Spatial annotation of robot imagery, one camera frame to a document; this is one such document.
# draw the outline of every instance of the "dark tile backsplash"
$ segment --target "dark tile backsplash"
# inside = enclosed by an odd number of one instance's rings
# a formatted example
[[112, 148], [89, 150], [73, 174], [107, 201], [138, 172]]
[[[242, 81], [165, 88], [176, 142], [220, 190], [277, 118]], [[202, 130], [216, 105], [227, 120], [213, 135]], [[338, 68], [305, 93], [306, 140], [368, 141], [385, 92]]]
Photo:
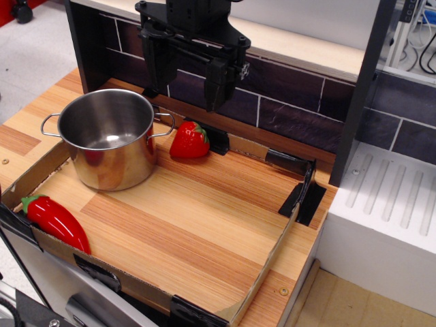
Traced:
[[361, 140], [389, 150], [394, 142], [400, 118], [367, 108], [363, 115], [363, 123]]
[[380, 74], [373, 109], [436, 126], [436, 89], [399, 78]]
[[403, 121], [392, 150], [436, 164], [436, 129]]
[[379, 74], [360, 140], [436, 164], [436, 89]]
[[326, 79], [322, 89], [320, 114], [338, 121], [345, 121], [353, 92], [354, 85]]
[[259, 127], [336, 153], [343, 124], [310, 111], [262, 98]]
[[[112, 75], [148, 87], [139, 23], [107, 13], [102, 23]], [[253, 56], [247, 61], [249, 75], [217, 113], [336, 153], [354, 85]], [[205, 108], [205, 66], [179, 57], [178, 67], [169, 96]]]

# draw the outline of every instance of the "toy chili pepper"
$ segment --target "toy chili pepper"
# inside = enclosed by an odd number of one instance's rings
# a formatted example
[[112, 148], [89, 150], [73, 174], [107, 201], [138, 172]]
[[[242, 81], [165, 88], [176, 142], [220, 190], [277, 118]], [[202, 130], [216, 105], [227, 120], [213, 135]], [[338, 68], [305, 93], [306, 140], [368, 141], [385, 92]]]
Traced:
[[91, 254], [87, 235], [74, 216], [59, 203], [42, 194], [21, 199], [27, 219], [47, 234]]
[[206, 131], [193, 121], [185, 121], [178, 128], [172, 141], [170, 155], [181, 158], [198, 158], [206, 155], [210, 146]]

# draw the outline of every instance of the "toy strawberry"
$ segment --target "toy strawberry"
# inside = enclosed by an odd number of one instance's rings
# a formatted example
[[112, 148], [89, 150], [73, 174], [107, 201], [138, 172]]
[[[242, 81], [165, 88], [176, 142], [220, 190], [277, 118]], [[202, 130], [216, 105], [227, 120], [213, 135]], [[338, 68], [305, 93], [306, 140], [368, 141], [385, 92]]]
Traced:
[[206, 131], [194, 121], [185, 121], [172, 141], [170, 155], [180, 158], [203, 157], [210, 146]]

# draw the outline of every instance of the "white wall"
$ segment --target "white wall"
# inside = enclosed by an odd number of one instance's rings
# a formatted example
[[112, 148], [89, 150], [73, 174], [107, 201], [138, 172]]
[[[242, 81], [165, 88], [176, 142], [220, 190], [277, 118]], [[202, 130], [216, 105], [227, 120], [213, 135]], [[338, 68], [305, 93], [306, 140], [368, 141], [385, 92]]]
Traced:
[[231, 15], [364, 50], [378, 5], [379, 0], [244, 0], [233, 2]]

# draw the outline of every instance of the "stainless steel pot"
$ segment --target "stainless steel pot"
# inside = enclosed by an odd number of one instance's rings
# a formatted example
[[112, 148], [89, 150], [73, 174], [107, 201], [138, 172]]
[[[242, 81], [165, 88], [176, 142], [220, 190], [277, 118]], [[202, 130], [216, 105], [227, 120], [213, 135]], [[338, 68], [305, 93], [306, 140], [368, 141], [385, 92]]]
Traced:
[[[155, 115], [172, 118], [168, 132], [153, 134]], [[44, 131], [53, 116], [59, 116], [59, 134]], [[171, 114], [154, 113], [143, 96], [121, 89], [87, 93], [41, 124], [44, 135], [67, 143], [79, 179], [104, 191], [127, 189], [145, 180], [157, 160], [154, 138], [173, 129]]]

